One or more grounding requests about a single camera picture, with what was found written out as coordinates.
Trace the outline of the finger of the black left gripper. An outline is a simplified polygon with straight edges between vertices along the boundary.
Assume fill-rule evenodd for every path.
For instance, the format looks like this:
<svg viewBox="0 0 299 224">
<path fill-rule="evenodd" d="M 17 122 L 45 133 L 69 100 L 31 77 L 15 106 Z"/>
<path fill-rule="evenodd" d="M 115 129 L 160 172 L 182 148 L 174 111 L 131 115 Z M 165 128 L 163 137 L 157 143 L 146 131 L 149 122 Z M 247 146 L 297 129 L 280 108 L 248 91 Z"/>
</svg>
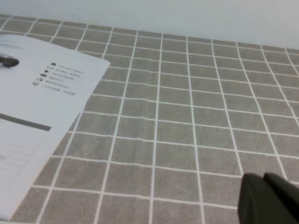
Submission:
<svg viewBox="0 0 299 224">
<path fill-rule="evenodd" d="M 2 64 L 4 67 L 11 68 L 17 66 L 19 64 L 19 60 L 12 56 L 1 53 L 0 64 Z"/>
</svg>

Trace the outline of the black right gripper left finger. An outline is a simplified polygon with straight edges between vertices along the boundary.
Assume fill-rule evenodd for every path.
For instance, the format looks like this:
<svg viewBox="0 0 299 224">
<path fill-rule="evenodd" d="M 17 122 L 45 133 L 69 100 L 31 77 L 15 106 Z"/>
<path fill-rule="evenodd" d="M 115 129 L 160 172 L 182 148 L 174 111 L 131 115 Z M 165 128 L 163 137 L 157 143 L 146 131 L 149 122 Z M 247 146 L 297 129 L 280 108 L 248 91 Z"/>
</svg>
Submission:
<svg viewBox="0 0 299 224">
<path fill-rule="evenodd" d="M 237 211 L 241 224 L 295 223 L 270 185 L 253 173 L 242 177 Z"/>
</svg>

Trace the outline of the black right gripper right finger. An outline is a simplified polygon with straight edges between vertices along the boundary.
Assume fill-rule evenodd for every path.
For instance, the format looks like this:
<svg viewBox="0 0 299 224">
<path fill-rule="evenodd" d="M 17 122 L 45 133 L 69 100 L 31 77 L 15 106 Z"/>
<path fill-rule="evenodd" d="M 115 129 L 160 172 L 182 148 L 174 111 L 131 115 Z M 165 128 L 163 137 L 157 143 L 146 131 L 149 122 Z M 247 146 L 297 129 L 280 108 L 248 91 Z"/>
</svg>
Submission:
<svg viewBox="0 0 299 224">
<path fill-rule="evenodd" d="M 296 223 L 299 223 L 299 189 L 275 173 L 265 173 L 263 179 L 270 185 Z"/>
</svg>

